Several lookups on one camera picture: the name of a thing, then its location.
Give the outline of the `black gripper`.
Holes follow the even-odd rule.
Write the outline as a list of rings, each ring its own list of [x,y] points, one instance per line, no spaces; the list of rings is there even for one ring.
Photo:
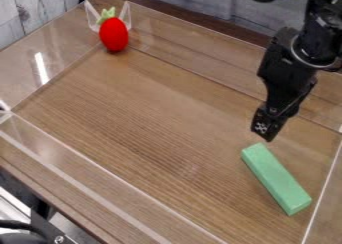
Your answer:
[[[288,27],[276,33],[258,69],[268,95],[264,106],[256,111],[250,130],[268,142],[274,140],[289,118],[299,113],[317,84],[317,70],[304,64],[292,52],[297,35],[299,31]]]

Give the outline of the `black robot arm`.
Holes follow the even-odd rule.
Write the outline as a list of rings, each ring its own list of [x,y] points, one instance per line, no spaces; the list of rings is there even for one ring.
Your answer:
[[[268,95],[256,111],[252,131],[273,141],[317,85],[317,73],[340,70],[342,0],[308,0],[303,28],[283,28],[264,55],[258,77]]]

